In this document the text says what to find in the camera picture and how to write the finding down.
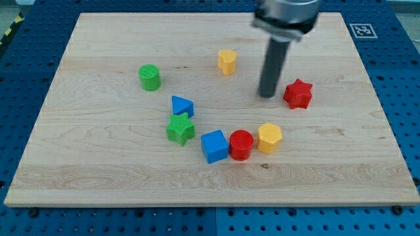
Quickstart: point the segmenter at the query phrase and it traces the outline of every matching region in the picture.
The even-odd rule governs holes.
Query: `yellow hexagonal prism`
[[[283,135],[279,126],[267,123],[258,128],[257,149],[263,153],[274,153],[282,142]]]

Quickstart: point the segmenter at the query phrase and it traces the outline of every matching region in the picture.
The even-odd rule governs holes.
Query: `wooden board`
[[[293,43],[277,95],[256,89],[268,35],[250,14],[81,14],[19,164],[10,207],[415,205],[419,195],[338,13]],[[217,52],[238,53],[236,72]],[[137,75],[156,64],[162,86]],[[282,100],[313,83],[307,110]],[[195,104],[196,138],[169,142],[173,94]],[[283,143],[239,163],[205,162],[200,136],[254,135],[266,122]]]

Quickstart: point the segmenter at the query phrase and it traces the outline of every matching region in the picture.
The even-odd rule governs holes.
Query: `plastic block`
[[[146,91],[155,91],[160,87],[159,69],[155,65],[147,64],[138,70],[142,88]]]
[[[185,98],[172,96],[172,110],[174,115],[180,115],[186,112],[188,118],[190,118],[194,115],[194,103]]]
[[[311,88],[312,84],[296,79],[293,84],[286,87],[283,99],[289,103],[290,109],[306,109],[308,108],[310,99],[312,98],[312,94],[310,92]]]
[[[258,128],[257,149],[263,153],[274,153],[282,142],[283,135],[279,126],[267,123]]]
[[[168,140],[176,141],[183,147],[187,140],[196,135],[194,124],[189,120],[187,113],[171,115],[170,119],[171,122],[166,127]]]
[[[201,149],[207,163],[211,164],[228,157],[229,145],[221,130],[201,136]]]
[[[233,50],[220,50],[217,67],[225,75],[232,75],[236,69],[236,52]]]
[[[237,130],[229,139],[229,155],[237,161],[244,161],[251,156],[254,137],[246,130]]]

